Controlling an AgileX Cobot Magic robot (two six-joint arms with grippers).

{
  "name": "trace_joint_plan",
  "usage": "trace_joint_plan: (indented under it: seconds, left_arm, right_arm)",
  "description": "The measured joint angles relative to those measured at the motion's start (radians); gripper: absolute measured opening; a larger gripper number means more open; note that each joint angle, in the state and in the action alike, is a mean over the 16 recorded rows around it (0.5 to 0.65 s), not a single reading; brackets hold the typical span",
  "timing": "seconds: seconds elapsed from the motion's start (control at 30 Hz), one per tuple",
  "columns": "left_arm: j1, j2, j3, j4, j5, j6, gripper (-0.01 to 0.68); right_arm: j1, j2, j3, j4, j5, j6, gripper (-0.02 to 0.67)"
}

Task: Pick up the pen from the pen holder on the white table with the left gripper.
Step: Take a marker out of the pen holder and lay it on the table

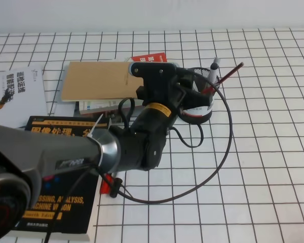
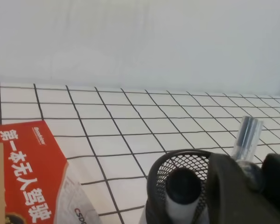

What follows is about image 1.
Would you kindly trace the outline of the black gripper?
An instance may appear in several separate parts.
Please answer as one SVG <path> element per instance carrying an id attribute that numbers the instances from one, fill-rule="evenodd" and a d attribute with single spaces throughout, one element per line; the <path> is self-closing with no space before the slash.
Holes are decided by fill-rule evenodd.
<path id="1" fill-rule="evenodd" d="M 159 74 L 141 77 L 143 85 L 136 90 L 136 96 L 146 106 L 156 102 L 171 109 L 188 110 L 210 106 L 212 95 L 202 94 L 192 89 L 193 74 L 183 68 L 177 68 L 175 74 Z"/>

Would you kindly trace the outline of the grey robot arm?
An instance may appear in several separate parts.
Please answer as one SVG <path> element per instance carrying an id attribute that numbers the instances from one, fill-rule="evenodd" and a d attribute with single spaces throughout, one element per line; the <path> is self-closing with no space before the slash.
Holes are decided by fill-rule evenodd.
<path id="1" fill-rule="evenodd" d="M 137 98 L 143 111 L 134 122 L 122 116 L 124 127 L 94 128 L 86 137 L 33 133 L 0 126 L 0 238 L 39 198 L 47 176 L 93 169 L 101 173 L 148 171 L 157 167 L 167 132 L 182 111 L 209 106 L 212 94 L 195 91 L 202 75 L 172 63 L 129 66 L 132 76 L 143 79 Z"/>

